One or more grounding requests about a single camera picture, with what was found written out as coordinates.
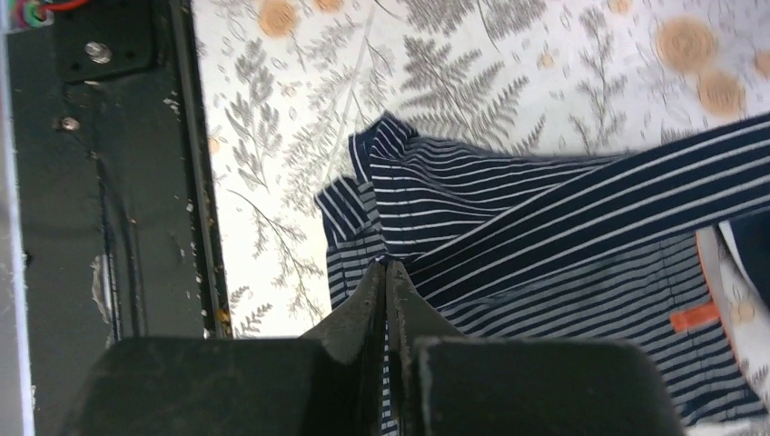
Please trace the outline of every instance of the navy and white striped fabric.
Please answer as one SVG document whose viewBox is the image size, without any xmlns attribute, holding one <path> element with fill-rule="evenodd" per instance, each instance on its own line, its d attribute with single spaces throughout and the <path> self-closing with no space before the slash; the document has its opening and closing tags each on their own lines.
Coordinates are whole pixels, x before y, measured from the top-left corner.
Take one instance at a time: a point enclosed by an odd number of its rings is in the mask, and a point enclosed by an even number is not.
<svg viewBox="0 0 770 436">
<path fill-rule="evenodd" d="M 710 301 L 695 230 L 770 208 L 770 116 L 609 157 L 494 154 L 391 114 L 349 146 L 356 178 L 316 199 L 332 307 L 395 257 L 468 335 L 629 340 L 685 425 L 765 413 L 721 325 L 675 332 L 669 315 Z"/>
</svg>

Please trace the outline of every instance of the wire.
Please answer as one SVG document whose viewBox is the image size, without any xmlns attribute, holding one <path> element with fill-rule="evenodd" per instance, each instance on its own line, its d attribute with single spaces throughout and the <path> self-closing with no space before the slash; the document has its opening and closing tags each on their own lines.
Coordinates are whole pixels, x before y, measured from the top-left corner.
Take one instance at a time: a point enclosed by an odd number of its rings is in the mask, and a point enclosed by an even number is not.
<svg viewBox="0 0 770 436">
<path fill-rule="evenodd" d="M 14 18 L 16 24 L 22 29 L 29 27 L 29 23 L 25 19 L 25 7 L 28 3 L 28 0 L 17 0 L 14 5 Z"/>
<path fill-rule="evenodd" d="M 70 0 L 69 2 L 64 3 L 43 3 L 40 5 L 38 10 L 41 13 L 72 11 L 73 9 L 77 9 L 78 7 L 85 5 L 90 1 L 91 0 Z"/>
<path fill-rule="evenodd" d="M 40 16 L 38 4 L 36 1 L 24 0 L 24 21 L 27 26 L 30 27 L 42 27 L 46 24 L 47 17 Z"/>
</svg>

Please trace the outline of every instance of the white patterned surface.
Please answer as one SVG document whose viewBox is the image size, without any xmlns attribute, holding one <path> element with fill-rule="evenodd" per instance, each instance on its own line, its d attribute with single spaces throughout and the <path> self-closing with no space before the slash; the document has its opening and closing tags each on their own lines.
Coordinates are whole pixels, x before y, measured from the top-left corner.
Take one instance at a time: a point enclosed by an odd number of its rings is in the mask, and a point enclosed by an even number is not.
<svg viewBox="0 0 770 436">
<path fill-rule="evenodd" d="M 238 337 L 297 335 L 328 312 L 312 196 L 349 171 L 348 134 L 384 110 L 510 153 L 603 154 L 770 108 L 770 0 L 196 0 L 194 12 Z"/>
<path fill-rule="evenodd" d="M 736 358 L 752 388 L 770 407 L 770 312 L 726 249 L 719 253 L 726 310 Z"/>
</svg>

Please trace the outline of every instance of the orange tag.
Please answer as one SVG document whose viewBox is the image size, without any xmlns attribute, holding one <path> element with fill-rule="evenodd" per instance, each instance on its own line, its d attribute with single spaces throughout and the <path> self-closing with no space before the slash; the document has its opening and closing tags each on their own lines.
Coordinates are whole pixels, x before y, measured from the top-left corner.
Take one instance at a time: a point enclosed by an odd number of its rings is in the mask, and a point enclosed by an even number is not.
<svg viewBox="0 0 770 436">
<path fill-rule="evenodd" d="M 674 312 L 669 316 L 671 325 L 674 326 L 674 332 L 685 332 L 703 324 L 717 321 L 719 319 L 719 309 L 714 302 L 707 302 L 692 309 L 682 312 Z"/>
</svg>

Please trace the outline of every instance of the screw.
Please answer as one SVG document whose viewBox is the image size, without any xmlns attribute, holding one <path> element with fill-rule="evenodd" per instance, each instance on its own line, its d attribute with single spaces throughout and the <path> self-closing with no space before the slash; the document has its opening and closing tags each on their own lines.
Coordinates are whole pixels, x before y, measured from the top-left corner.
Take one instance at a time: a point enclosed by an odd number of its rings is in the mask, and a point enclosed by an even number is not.
<svg viewBox="0 0 770 436">
<path fill-rule="evenodd" d="M 67 132 L 74 132 L 75 130 L 80 128 L 80 123 L 75 120 L 72 116 L 66 116 L 65 118 L 62 118 L 61 122 L 62 128 L 65 129 Z"/>
<path fill-rule="evenodd" d="M 85 53 L 97 64 L 106 64 L 113 58 L 113 52 L 104 44 L 90 42 L 85 45 Z"/>
</svg>

